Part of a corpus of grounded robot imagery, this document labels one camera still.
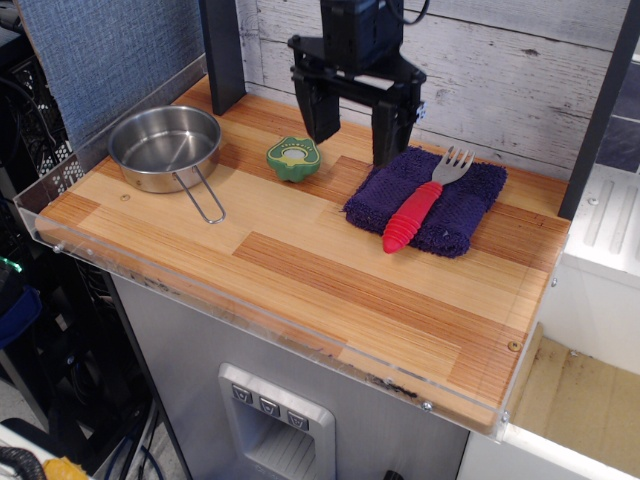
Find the wooden tabletop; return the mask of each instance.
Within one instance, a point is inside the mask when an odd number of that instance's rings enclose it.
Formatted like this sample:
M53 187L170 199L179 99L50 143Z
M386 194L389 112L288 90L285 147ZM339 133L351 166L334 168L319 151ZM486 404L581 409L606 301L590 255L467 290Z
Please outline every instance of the wooden tabletop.
M176 103L211 112L207 79ZM80 242L73 232L91 236L104 247L92 255L491 430L567 235L556 216L566 184L510 168L466 255L387 255L341 211L371 168L369 128L343 124L319 146L318 173L293 184L277 178L266 152L306 135L296 108L248 95L216 118L223 140L209 181L228 213L221 224L204 222L184 192L133 188L107 158L42 212L67 227L47 235L67 248ZM212 203L203 185L191 191Z

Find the wood grain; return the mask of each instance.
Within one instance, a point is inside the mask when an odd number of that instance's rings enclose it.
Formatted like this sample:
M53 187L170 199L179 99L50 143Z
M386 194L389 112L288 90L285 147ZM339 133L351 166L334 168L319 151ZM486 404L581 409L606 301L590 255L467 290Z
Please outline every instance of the wood grain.
M248 91L294 105L287 40L320 36L317 0L241 0ZM405 2L419 10L422 0ZM609 65L628 1L434 3L404 30L403 55L428 75L427 117L413 139L457 143L487 159L568 179ZM344 120L371 124L341 101Z
M177 103L210 111L207 79ZM221 160L209 181L228 212L221 224L203 222L183 192L136 190L110 159L43 215L97 239L94 262L108 257L107 268L376 385L393 377L382 388L491 431L520 355L508 344L526 341L567 234L553 213L564 183L510 169L468 254L386 255L379 236L342 212L371 168L369 129L345 124L320 145L320 171L292 184L277 179L265 154L303 130L297 109L247 96L218 120ZM211 204L203 185L191 191ZM62 228L47 235L65 237L68 248L76 238Z

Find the silver fork tines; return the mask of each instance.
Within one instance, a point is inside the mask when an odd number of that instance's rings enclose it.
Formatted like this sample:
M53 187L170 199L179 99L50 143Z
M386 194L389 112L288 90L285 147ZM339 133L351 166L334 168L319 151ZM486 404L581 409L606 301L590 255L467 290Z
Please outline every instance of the silver fork tines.
M467 150L460 156L461 149L458 148L455 152L453 149L453 146L449 147L433 172L433 180L442 185L455 182L462 177L476 158L475 152L471 152L469 155L469 150Z

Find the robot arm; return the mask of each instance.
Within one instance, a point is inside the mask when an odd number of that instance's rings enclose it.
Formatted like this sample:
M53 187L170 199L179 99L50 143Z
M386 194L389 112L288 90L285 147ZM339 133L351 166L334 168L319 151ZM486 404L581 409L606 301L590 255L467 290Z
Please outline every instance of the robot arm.
M404 0L321 0L323 37L294 35L296 97L308 134L317 143L340 129L340 97L372 109L373 163L386 166L408 145L422 112L427 76L400 55ZM390 80L386 90L356 80Z

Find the red fork handle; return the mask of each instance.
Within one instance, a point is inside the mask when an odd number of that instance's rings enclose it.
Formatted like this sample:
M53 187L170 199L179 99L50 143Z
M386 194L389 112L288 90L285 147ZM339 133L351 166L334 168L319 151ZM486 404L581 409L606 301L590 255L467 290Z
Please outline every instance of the red fork handle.
M382 248L385 253L396 253L407 246L440 195L442 185L438 182L423 183L416 188L393 214L384 229Z

